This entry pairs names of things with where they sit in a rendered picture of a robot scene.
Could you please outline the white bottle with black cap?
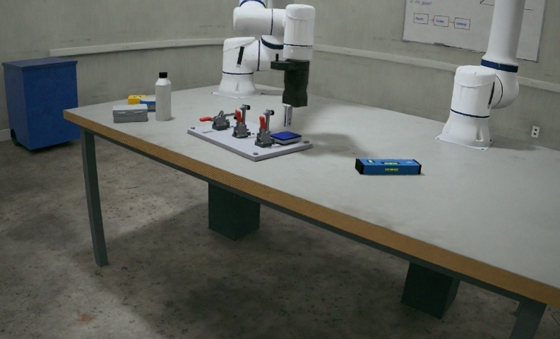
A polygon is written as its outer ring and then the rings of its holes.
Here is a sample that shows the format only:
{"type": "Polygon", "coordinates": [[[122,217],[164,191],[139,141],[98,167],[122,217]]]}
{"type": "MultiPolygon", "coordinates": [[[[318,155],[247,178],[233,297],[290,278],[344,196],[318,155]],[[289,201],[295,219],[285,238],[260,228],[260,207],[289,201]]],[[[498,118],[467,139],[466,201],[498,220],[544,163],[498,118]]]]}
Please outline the white bottle with black cap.
{"type": "Polygon", "coordinates": [[[155,84],[155,113],[156,121],[171,119],[171,82],[167,72],[160,72],[155,84]]]}

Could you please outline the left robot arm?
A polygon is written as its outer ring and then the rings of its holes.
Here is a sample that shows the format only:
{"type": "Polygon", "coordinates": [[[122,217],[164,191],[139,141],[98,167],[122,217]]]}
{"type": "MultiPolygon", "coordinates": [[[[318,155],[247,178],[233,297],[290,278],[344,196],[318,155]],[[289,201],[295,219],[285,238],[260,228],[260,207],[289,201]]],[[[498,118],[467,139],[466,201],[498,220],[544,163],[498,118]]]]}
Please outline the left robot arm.
{"type": "Polygon", "coordinates": [[[481,66],[456,70],[451,112],[442,137],[472,147],[489,145],[490,109],[504,108],[517,98],[516,54],[525,0],[496,0],[487,53],[481,66]]]}

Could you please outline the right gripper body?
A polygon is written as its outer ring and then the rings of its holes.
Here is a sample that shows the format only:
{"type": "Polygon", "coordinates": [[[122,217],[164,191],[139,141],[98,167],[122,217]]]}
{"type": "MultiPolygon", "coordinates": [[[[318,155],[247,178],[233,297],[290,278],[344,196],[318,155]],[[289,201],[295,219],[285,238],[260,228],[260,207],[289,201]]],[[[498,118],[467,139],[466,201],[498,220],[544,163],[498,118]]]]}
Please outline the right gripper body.
{"type": "Polygon", "coordinates": [[[310,69],[310,61],[308,60],[312,60],[312,56],[313,48],[284,46],[283,57],[286,60],[279,60],[279,54],[276,54],[275,61],[271,61],[271,69],[285,71],[285,90],[282,95],[282,103],[295,107],[308,105],[307,86],[310,69]]]}

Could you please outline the blue spirit level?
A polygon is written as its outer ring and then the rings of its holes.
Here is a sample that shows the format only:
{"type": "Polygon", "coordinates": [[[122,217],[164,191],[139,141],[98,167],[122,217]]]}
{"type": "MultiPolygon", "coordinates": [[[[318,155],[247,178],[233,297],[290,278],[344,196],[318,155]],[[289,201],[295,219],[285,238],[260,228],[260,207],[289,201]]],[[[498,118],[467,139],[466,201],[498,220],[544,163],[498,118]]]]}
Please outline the blue spirit level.
{"type": "Polygon", "coordinates": [[[420,174],[422,165],[408,159],[356,159],[360,174],[420,174]]]}

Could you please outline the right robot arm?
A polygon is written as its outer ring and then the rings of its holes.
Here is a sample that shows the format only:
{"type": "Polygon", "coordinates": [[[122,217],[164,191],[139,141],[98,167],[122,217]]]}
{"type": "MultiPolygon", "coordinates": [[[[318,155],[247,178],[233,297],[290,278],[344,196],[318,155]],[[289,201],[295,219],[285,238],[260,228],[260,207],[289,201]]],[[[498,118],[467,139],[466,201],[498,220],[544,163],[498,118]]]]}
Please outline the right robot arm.
{"type": "Polygon", "coordinates": [[[261,41],[255,37],[224,41],[218,94],[251,97],[256,95],[254,71],[285,72],[270,69],[270,62],[275,61],[276,53],[279,60],[286,60],[284,46],[313,47],[315,16],[313,6],[294,4],[294,0],[268,0],[268,8],[266,0],[240,0],[234,11],[234,31],[261,35],[261,41]]]}

